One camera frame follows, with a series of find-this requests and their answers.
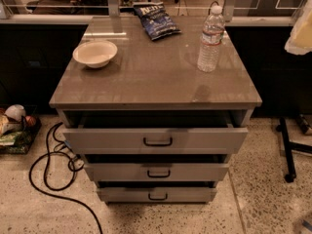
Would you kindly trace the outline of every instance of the metal stand leg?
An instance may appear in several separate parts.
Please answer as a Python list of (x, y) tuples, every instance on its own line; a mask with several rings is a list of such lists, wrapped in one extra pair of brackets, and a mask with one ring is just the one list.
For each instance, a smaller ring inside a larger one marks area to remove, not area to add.
[(283, 143), (284, 143), (284, 147), (285, 147), (286, 160), (287, 160), (287, 165), (288, 165), (288, 169), (289, 169), (289, 173), (287, 175), (285, 175), (285, 181), (287, 183), (291, 183), (296, 178), (292, 150), (297, 150), (300, 152), (306, 152), (306, 153), (312, 154), (312, 146), (291, 142), (290, 138), (289, 138), (289, 133), (287, 130), (286, 121), (284, 118), (280, 119), (280, 125), (276, 128), (276, 130), (278, 132), (282, 132)]

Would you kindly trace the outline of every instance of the cabinet top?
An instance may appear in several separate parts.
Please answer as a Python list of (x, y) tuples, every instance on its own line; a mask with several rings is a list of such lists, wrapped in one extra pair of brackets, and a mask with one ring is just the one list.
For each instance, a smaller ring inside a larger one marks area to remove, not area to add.
[(197, 66), (204, 18), (172, 17), (180, 34), (152, 42), (139, 18), (94, 18), (81, 43), (106, 39), (118, 53), (91, 69), (72, 59), (50, 106), (58, 109), (253, 109), (261, 105), (254, 84), (224, 33), (215, 71)]

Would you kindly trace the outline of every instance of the plastic water bottle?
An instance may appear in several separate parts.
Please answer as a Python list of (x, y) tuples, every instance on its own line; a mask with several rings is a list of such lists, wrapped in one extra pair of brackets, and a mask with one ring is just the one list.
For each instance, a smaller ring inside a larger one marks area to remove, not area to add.
[(224, 26), (225, 23), (222, 15), (222, 7), (215, 5), (211, 8), (211, 13), (207, 16), (204, 22), (203, 33), (201, 36), (197, 67), (204, 72), (212, 72), (216, 68), (224, 33)]

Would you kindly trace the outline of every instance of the black electrical cable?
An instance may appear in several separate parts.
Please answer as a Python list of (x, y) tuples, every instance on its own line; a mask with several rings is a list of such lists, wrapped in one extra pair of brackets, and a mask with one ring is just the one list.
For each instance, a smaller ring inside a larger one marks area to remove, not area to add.
[[(50, 192), (46, 192), (42, 189), (40, 189), (37, 185), (35, 185), (35, 183), (33, 182), (32, 180), (32, 172), (33, 172), (33, 169), (35, 168), (35, 166), (41, 161), (43, 160), (44, 158), (47, 158), (47, 163), (46, 163), (46, 167), (45, 167), (45, 172), (44, 172), (44, 177), (43, 177), (43, 180), (44, 180), (44, 183), (45, 185), (50, 189), (50, 190), (53, 190), (53, 191), (61, 191), (61, 190), (64, 190), (66, 188), (68, 188), (74, 181), (75, 181), (75, 178), (77, 177), (77, 173), (83, 169), (83, 166), (81, 166), (80, 168), (76, 169), (75, 168), (75, 161), (78, 160), (77, 157), (74, 157), (74, 158), (71, 158), (67, 153), (63, 152), (62, 150), (65, 149), (65, 148), (68, 148), (70, 150), (70, 148), (66, 145), (65, 141), (61, 141), (59, 139), (56, 138), (56, 131), (57, 129), (59, 128), (59, 126), (61, 125), (62, 123), (57, 123), (55, 124), (54, 126), (52, 126), (48, 133), (47, 133), (47, 137), (46, 137), (46, 146), (47, 146), (47, 153), (40, 156), (31, 166), (30, 170), (29, 170), (29, 174), (28, 174), (28, 178), (29, 178), (29, 181), (30, 181), (30, 184), (32, 185), (32, 187), (34, 187), (37, 191), (45, 194), (45, 195), (48, 195), (48, 196), (51, 196), (51, 197), (54, 197), (54, 198), (58, 198), (58, 199), (62, 199), (62, 200), (67, 200), (67, 201), (71, 201), (71, 202), (75, 202), (79, 205), (82, 205), (83, 207), (85, 207), (87, 210), (89, 210), (89, 212), (93, 215), (93, 217), (95, 218), (96, 222), (97, 222), (97, 227), (98, 227), (98, 230), (99, 230), (99, 233), (102, 234), (102, 229), (101, 229), (101, 225), (98, 221), (98, 217), (96, 216), (96, 214), (94, 213), (94, 211), (89, 207), (87, 206), (85, 203), (79, 201), (79, 200), (76, 200), (76, 199), (72, 199), (72, 198), (68, 198), (68, 197), (63, 197), (63, 196), (59, 196), (59, 195), (56, 195), (56, 194), (52, 194)], [(49, 146), (49, 137), (50, 137), (50, 134), (53, 133), (53, 138), (55, 139), (55, 141), (58, 142), (58, 145), (56, 146), (58, 149), (56, 149), (55, 147), (55, 150), (54, 152), (51, 152), (50, 151), (50, 146)], [(71, 180), (64, 186), (64, 187), (61, 187), (61, 188), (54, 188), (52, 186), (49, 185), (49, 182), (48, 182), (48, 173), (49, 173), (49, 168), (50, 168), (50, 161), (51, 161), (51, 156), (53, 155), (58, 155), (58, 156), (64, 156), (68, 159), (68, 169), (70, 171), (72, 171), (72, 178)]]

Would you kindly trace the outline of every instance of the bottle cap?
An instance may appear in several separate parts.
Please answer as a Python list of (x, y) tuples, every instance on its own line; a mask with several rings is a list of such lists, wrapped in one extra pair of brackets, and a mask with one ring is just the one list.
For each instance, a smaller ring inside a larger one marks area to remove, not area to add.
[(223, 10), (223, 8), (219, 5), (214, 5), (212, 7), (212, 13), (214, 13), (214, 14), (221, 14), (222, 10)]

